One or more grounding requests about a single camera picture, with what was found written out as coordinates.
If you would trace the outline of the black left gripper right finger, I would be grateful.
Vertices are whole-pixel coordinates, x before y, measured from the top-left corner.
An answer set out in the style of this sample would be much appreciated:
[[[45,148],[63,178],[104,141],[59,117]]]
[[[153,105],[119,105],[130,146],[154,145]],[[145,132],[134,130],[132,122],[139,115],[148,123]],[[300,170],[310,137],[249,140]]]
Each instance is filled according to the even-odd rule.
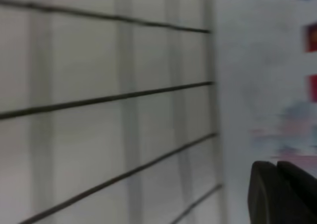
[[[292,164],[279,161],[278,173],[281,187],[278,189],[278,224],[317,223],[317,179]]]

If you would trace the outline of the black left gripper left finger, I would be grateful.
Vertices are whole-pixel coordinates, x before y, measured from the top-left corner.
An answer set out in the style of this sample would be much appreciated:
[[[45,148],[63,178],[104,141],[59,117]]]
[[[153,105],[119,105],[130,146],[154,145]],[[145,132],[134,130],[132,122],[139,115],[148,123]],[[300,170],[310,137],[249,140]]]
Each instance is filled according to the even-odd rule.
[[[249,183],[249,217],[252,224],[288,224],[293,194],[277,170],[264,161],[252,165]]]

